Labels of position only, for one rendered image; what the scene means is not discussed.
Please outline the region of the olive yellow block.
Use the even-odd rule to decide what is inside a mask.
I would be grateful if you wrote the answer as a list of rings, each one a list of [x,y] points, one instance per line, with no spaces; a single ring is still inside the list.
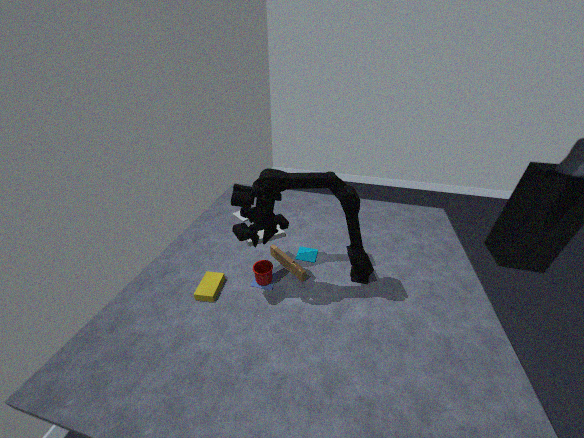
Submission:
[[[207,271],[194,293],[195,300],[214,302],[224,280],[224,273]]]

